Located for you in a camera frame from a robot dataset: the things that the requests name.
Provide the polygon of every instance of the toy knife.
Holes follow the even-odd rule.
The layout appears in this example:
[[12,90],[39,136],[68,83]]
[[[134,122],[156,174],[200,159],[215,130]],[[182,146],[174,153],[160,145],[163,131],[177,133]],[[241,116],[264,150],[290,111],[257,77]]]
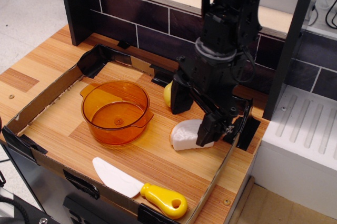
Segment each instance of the toy knife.
[[171,219],[178,219],[186,213],[187,201],[182,194],[149,183],[144,184],[99,157],[93,159],[93,165],[102,182],[109,188],[129,198],[140,192],[141,196],[159,207]]

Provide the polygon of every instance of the white toy cheese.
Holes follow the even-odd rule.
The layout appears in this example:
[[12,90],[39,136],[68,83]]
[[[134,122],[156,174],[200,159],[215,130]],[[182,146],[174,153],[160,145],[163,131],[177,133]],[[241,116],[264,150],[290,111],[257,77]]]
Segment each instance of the white toy cheese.
[[170,135],[170,143],[173,148],[175,150],[184,150],[212,147],[214,145],[214,142],[205,144],[204,147],[198,146],[196,144],[198,130],[201,122],[202,120],[200,119],[192,119],[184,120],[175,125]]

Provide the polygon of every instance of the pot handle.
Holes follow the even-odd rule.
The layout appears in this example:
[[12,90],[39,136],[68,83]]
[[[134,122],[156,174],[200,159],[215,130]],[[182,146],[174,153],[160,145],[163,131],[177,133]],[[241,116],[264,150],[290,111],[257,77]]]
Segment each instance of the pot handle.
[[83,99],[89,94],[91,93],[92,90],[94,90],[97,86],[99,86],[101,84],[98,83],[91,83],[89,85],[87,85],[86,87],[83,88],[83,90],[80,92],[80,95],[83,97]]
[[137,127],[137,128],[143,128],[148,124],[148,122],[152,119],[152,117],[153,117],[153,113],[150,110],[148,110],[146,114],[144,115],[144,117],[141,120],[137,121],[132,126]]

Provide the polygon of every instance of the yellow knife handle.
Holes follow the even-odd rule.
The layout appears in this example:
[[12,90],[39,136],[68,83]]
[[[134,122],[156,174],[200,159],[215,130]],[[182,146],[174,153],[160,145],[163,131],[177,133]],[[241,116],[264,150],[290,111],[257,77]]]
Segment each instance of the yellow knife handle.
[[187,200],[179,192],[146,183],[141,189],[141,195],[171,219],[178,219],[187,211]]

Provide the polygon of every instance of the orange plastic pot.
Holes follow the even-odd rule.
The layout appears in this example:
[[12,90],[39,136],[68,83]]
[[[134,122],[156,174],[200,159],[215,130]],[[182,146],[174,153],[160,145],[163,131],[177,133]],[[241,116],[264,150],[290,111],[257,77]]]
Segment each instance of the orange plastic pot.
[[97,141],[122,145],[137,139],[152,119],[150,99],[128,81],[89,84],[81,91],[82,115]]

